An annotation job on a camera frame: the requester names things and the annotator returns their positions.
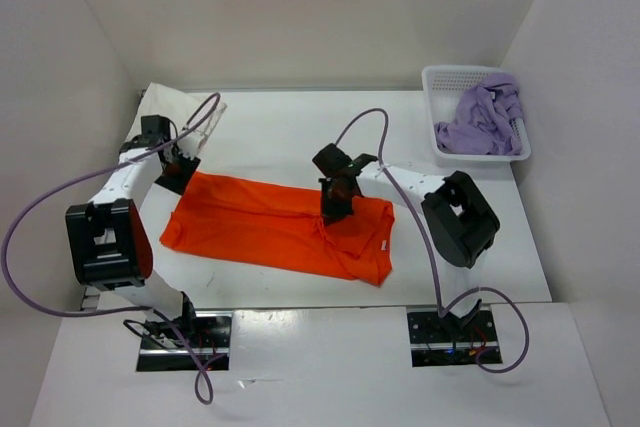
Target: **orange shirt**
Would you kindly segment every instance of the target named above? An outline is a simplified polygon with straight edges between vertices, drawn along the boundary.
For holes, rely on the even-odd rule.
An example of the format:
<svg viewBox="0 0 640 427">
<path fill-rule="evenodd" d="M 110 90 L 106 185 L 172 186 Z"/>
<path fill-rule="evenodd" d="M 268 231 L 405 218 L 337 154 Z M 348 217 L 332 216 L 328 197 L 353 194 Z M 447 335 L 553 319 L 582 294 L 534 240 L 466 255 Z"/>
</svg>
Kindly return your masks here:
<svg viewBox="0 0 640 427">
<path fill-rule="evenodd" d="M 324 226 L 318 190 L 196 172 L 160 237 L 188 254 L 381 285 L 391 272 L 393 205 L 355 197 Z"/>
</svg>

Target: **wire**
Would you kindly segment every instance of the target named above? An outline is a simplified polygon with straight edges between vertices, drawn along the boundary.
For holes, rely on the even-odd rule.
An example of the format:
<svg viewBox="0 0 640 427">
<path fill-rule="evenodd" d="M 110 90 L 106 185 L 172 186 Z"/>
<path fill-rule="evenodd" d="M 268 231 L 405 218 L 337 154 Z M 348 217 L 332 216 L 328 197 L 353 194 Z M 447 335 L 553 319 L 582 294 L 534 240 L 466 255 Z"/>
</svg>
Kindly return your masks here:
<svg viewBox="0 0 640 427">
<path fill-rule="evenodd" d="M 144 330 L 142 332 L 138 332 L 136 329 L 134 329 L 131 326 L 131 324 L 139 325 Z M 156 339 L 154 339 L 151 336 L 151 334 L 147 330 L 146 326 L 142 322 L 138 322 L 137 320 L 132 320 L 132 319 L 124 319 L 122 321 L 122 325 L 124 325 L 127 328 L 127 330 L 129 332 L 131 332 L 133 335 L 135 335 L 136 337 L 140 337 L 142 340 L 148 340 L 153 345 L 155 345 L 156 347 L 159 347 L 159 348 L 161 348 L 163 350 L 169 350 L 169 349 L 167 349 L 166 346 L 162 345 L 160 342 L 158 342 Z"/>
<path fill-rule="evenodd" d="M 214 354 L 213 357 L 211 357 L 209 360 L 207 360 L 203 365 L 205 373 L 203 374 L 200 370 L 198 370 L 198 373 L 196 374 L 196 381 L 195 381 L 195 384 L 193 386 L 194 389 L 196 390 L 196 392 L 198 391 L 198 385 L 200 383 L 200 378 L 202 376 L 204 376 L 205 382 L 211 382 L 210 380 L 208 380 L 209 376 L 207 375 L 207 369 L 209 368 L 209 366 L 211 364 L 213 364 L 216 360 L 221 359 L 221 358 L 225 357 L 226 355 L 227 354 Z"/>
<path fill-rule="evenodd" d="M 176 125 L 176 123 L 175 123 L 173 120 L 171 120 L 171 119 L 169 119 L 169 123 L 171 124 L 171 127 L 173 127 L 173 130 L 174 130 L 174 131 L 175 131 L 175 133 L 176 133 L 176 135 L 174 136 L 174 138 L 175 138 L 175 137 L 177 137 L 177 136 L 178 136 L 178 126 L 177 126 L 177 125 Z"/>
<path fill-rule="evenodd" d="M 200 120 L 198 120 L 193 127 L 190 127 L 191 121 L 195 118 L 196 114 L 198 114 L 206 105 L 209 104 L 209 102 L 215 99 L 213 104 L 211 105 L 211 107 L 209 108 L 209 110 L 207 111 L 207 113 L 202 116 L 202 118 Z M 148 306 L 131 306 L 131 307 L 120 307 L 117 309 L 108 309 L 108 310 L 96 310 L 94 312 L 66 312 L 66 311 L 61 311 L 61 310 L 55 310 L 55 309 L 50 309 L 48 307 L 45 307 L 43 305 L 38 304 L 37 302 L 31 300 L 29 297 L 27 297 L 21 290 L 20 288 L 17 286 L 17 284 L 15 283 L 15 281 L 13 280 L 13 277 L 11 277 L 11 272 L 9 271 L 9 263 L 8 263 L 8 254 L 9 254 L 9 244 L 11 242 L 11 238 L 13 237 L 13 234 L 15 233 L 16 229 L 18 228 L 18 225 L 20 224 L 20 222 L 22 222 L 22 220 L 27 216 L 27 214 L 29 212 L 31 212 L 36 206 L 38 206 L 39 204 L 41 204 L 42 202 L 44 202 L 45 200 L 47 200 L 49 197 L 57 194 L 58 192 L 61 192 L 73 185 L 79 184 L 81 182 L 84 182 L 85 180 L 89 180 L 89 179 L 93 179 L 94 177 L 99 177 L 101 175 L 104 174 L 110 174 L 113 172 L 116 172 L 120 169 L 123 169 L 124 167 L 127 167 L 131 164 L 134 164 L 136 162 L 141 161 L 142 159 L 149 157 L 151 155 L 157 154 L 159 152 L 164 151 L 166 148 L 171 147 L 172 145 L 176 144 L 177 142 L 179 142 L 180 140 L 184 139 L 187 135 L 191 134 L 194 130 L 196 130 L 198 127 L 200 127 L 200 125 L 202 125 L 208 118 L 210 118 L 213 113 L 216 111 L 216 109 L 218 108 L 218 104 L 220 103 L 220 93 L 215 92 L 213 94 L 211 94 L 209 97 L 207 97 L 202 104 L 200 104 L 200 106 L 198 107 L 198 109 L 196 110 L 196 112 L 189 118 L 189 121 L 187 122 L 187 127 L 183 130 L 183 132 L 178 135 L 177 137 L 175 137 L 174 139 L 171 139 L 151 150 L 147 150 L 144 153 L 129 159 L 128 161 L 122 162 L 120 164 L 117 164 L 115 166 L 112 167 L 107 167 L 105 169 L 101 169 L 101 170 L 97 170 L 95 172 L 92 172 L 90 174 L 86 174 L 83 175 L 81 177 L 78 177 L 76 179 L 72 179 L 69 180 L 57 187 L 54 187 L 53 189 L 49 190 L 48 192 L 45 192 L 44 194 L 40 195 L 39 197 L 37 197 L 36 199 L 34 199 L 33 201 L 31 201 L 24 209 L 22 209 L 22 211 L 20 211 L 20 213 L 18 213 L 18 215 L 16 216 L 15 219 L 13 219 L 13 221 L 11 222 L 11 224 L 9 225 L 9 228 L 7 229 L 7 233 L 4 236 L 4 239 L 2 240 L 2 248 L 0 249 L 0 264 L 2 266 L 2 275 L 4 276 L 5 280 L 7 281 L 7 284 L 9 285 L 9 288 L 11 289 L 11 291 L 20 299 L 22 300 L 22 302 L 24 302 L 25 304 L 27 304 L 29 307 L 31 307 L 32 309 L 37 310 L 38 312 L 41 312 L 43 314 L 48 314 L 48 315 L 52 315 L 54 317 L 63 317 L 63 318 L 71 318 L 71 317 L 98 317 L 98 316 L 102 316 L 102 315 L 110 315 L 110 314 L 116 314 L 116 313 L 120 313 L 120 312 L 140 312 L 140 311 L 146 311 L 146 312 L 153 312 L 155 315 L 157 315 L 158 317 L 160 317 L 162 320 L 164 320 L 167 325 L 169 326 L 169 328 L 171 328 L 171 330 L 175 333 L 176 337 L 182 342 L 184 348 L 187 350 L 187 352 L 189 353 L 189 355 L 191 356 L 191 359 L 193 360 L 194 364 L 196 365 L 196 367 L 198 368 L 198 376 L 202 376 L 205 379 L 205 383 L 207 385 L 207 390 L 209 393 L 209 397 L 207 399 L 205 399 L 204 397 L 202 397 L 202 395 L 200 394 L 199 391 L 199 387 L 198 387 L 198 382 L 197 380 L 199 379 L 199 377 L 196 378 L 196 386 L 195 386 L 195 394 L 196 397 L 198 398 L 198 400 L 200 402 L 202 402 L 203 404 L 211 404 L 211 402 L 213 402 L 213 386 L 211 384 L 211 379 L 209 379 L 209 376 L 207 375 L 207 371 L 204 368 L 204 366 L 202 365 L 202 363 L 200 362 L 200 359 L 198 358 L 198 356 L 195 354 L 195 352 L 193 351 L 193 349 L 191 348 L 191 346 L 189 345 L 189 343 L 187 342 L 186 338 L 184 337 L 184 335 L 182 335 L 182 333 L 180 332 L 180 330 L 174 325 L 173 322 L 171 322 L 171 320 L 165 316 L 163 313 L 157 311 L 156 309 L 153 309 L 152 307 L 148 307 Z"/>
<path fill-rule="evenodd" d="M 222 359 L 223 357 L 226 357 L 226 356 L 227 354 L 216 354 L 216 346 L 213 342 L 213 339 L 211 339 L 211 357 L 209 357 L 205 362 L 205 364 L 203 365 L 204 369 L 209 370 L 209 366 L 211 366 L 211 364 L 213 364 L 216 360 Z M 198 382 L 200 381 L 201 376 L 202 374 L 198 371 L 198 373 L 196 374 L 195 388 L 198 388 Z"/>
<path fill-rule="evenodd" d="M 351 122 L 349 122 L 347 124 L 347 126 L 342 130 L 342 132 L 340 132 L 340 135 L 336 139 L 335 144 L 338 145 L 340 143 L 342 138 L 349 131 L 349 129 L 351 129 L 353 124 L 355 124 L 358 120 L 360 120 L 360 118 L 364 117 L 365 115 L 374 113 L 374 112 L 379 112 L 384 117 L 384 126 L 382 128 L 382 135 L 380 136 L 380 143 L 378 144 L 378 164 L 380 165 L 380 169 L 382 170 L 384 175 L 387 177 L 387 179 L 389 179 L 389 182 L 391 182 L 391 185 L 393 185 L 393 187 L 398 191 L 398 194 L 400 195 L 400 197 L 402 197 L 403 202 L 405 203 L 405 205 L 409 209 L 409 212 L 411 213 L 411 216 L 413 217 L 413 220 L 415 221 L 416 225 L 418 226 L 418 230 L 420 231 L 420 236 L 422 237 L 422 240 L 424 242 L 424 246 L 426 247 L 427 253 L 429 254 L 429 265 L 431 267 L 431 274 L 433 276 L 433 287 L 434 287 L 435 294 L 436 294 L 436 307 L 438 309 L 438 316 L 440 318 L 445 317 L 451 311 L 451 309 L 453 307 L 455 307 L 455 305 L 458 302 L 460 302 L 462 299 L 468 297 L 469 295 L 473 295 L 473 294 L 478 293 L 478 292 L 491 292 L 493 294 L 498 295 L 502 299 L 504 299 L 505 302 L 507 302 L 513 308 L 513 310 L 515 311 L 516 315 L 520 319 L 520 322 L 522 323 L 522 328 L 524 330 L 524 347 L 522 349 L 522 353 L 515 360 L 515 362 L 513 362 L 511 365 L 509 365 L 507 367 L 504 367 L 502 369 L 489 369 L 489 368 L 485 367 L 483 364 L 480 363 L 480 358 L 484 354 L 489 352 L 490 350 L 496 350 L 496 347 L 487 347 L 486 349 L 483 349 L 483 350 L 479 351 L 475 355 L 474 360 L 476 362 L 476 365 L 478 365 L 478 367 L 480 367 L 482 370 L 484 370 L 486 372 L 491 372 L 491 373 L 494 373 L 494 374 L 503 374 L 503 373 L 506 373 L 506 372 L 511 372 L 512 370 L 517 368 L 522 363 L 522 361 L 527 356 L 527 353 L 529 352 L 529 340 L 530 339 L 529 339 L 529 326 L 527 325 L 527 321 L 524 318 L 524 316 L 522 315 L 522 312 L 520 312 L 520 309 L 518 308 L 518 306 L 509 297 L 507 297 L 505 294 L 503 294 L 499 290 L 494 289 L 493 287 L 476 287 L 476 288 L 473 288 L 473 289 L 469 289 L 466 292 L 463 292 L 462 294 L 460 294 L 455 299 L 453 299 L 453 301 L 448 306 L 444 307 L 444 304 L 442 303 L 442 289 L 441 289 L 441 286 L 440 286 L 440 276 L 438 275 L 438 267 L 436 265 L 436 258 L 435 258 L 435 255 L 433 253 L 433 247 L 431 246 L 431 241 L 429 240 L 429 235 L 427 234 L 427 230 L 424 227 L 424 223 L 420 219 L 420 214 L 418 214 L 418 211 L 415 209 L 415 207 L 411 203 L 411 200 L 409 199 L 407 194 L 405 194 L 405 192 L 402 190 L 402 187 L 400 187 L 400 184 L 398 184 L 396 179 L 393 177 L 391 172 L 389 172 L 389 170 L 387 169 L 387 167 L 384 164 L 382 153 L 384 151 L 384 144 L 385 144 L 385 142 L 387 140 L 387 132 L 389 131 L 389 114 L 387 113 L 387 111 L 384 110 L 384 109 L 381 109 L 379 107 L 375 107 L 375 108 L 368 109 L 368 110 L 365 110 L 363 112 L 360 112 L 358 115 L 356 115 L 351 120 Z"/>
<path fill-rule="evenodd" d="M 486 336 L 486 334 L 484 332 L 482 332 L 475 325 L 473 326 L 473 330 L 475 330 L 478 333 L 478 335 L 480 336 L 480 338 L 482 339 L 482 345 L 480 345 L 480 349 L 484 349 L 487 346 L 487 336 Z"/>
</svg>

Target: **purple cloth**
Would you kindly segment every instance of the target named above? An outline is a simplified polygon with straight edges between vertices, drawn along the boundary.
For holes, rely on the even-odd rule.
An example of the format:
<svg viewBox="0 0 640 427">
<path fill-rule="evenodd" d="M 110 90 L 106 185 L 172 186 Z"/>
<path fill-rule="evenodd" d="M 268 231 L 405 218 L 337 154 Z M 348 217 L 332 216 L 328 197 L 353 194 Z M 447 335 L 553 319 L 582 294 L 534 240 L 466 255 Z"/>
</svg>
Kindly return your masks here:
<svg viewBox="0 0 640 427">
<path fill-rule="evenodd" d="M 462 94 L 453 122 L 435 125 L 438 147 L 454 154 L 518 155 L 522 142 L 509 121 L 522 117 L 516 79 L 490 74 Z"/>
</svg>

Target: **white floor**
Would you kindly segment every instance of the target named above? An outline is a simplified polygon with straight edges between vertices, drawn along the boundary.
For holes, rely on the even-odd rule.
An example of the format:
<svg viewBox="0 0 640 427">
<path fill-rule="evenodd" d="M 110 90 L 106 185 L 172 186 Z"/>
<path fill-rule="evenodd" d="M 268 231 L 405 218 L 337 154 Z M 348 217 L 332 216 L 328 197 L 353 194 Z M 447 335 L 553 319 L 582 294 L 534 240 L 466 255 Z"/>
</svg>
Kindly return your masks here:
<svg viewBox="0 0 640 427">
<path fill-rule="evenodd" d="M 211 406 L 195 399 L 194 372 L 136 373 L 139 341 L 120 316 L 65 319 L 31 427 L 608 426 L 568 306 L 521 307 L 531 350 L 503 375 L 412 368 L 400 307 L 238 311 Z M 510 362 L 522 328 L 508 306 L 493 311 Z"/>
</svg>

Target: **red wire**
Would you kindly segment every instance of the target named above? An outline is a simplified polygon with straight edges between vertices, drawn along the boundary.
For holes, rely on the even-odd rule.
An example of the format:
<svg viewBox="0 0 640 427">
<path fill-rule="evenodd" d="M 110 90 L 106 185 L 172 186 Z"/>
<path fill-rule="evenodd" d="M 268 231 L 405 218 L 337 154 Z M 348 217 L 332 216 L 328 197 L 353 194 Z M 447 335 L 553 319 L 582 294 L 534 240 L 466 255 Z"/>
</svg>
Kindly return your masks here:
<svg viewBox="0 0 640 427">
<path fill-rule="evenodd" d="M 216 355 L 216 345 L 213 342 L 213 337 L 211 338 L 211 359 L 213 359 Z M 209 364 L 208 370 L 213 370 L 213 363 Z"/>
<path fill-rule="evenodd" d="M 480 348 L 478 349 L 478 352 L 481 352 L 482 350 L 484 350 L 484 348 L 487 346 L 487 336 L 485 335 L 484 332 L 482 332 L 478 327 L 476 327 L 475 325 L 473 326 L 473 330 L 475 330 L 478 335 L 480 336 L 480 338 L 482 339 L 482 345 L 480 346 Z"/>
</svg>

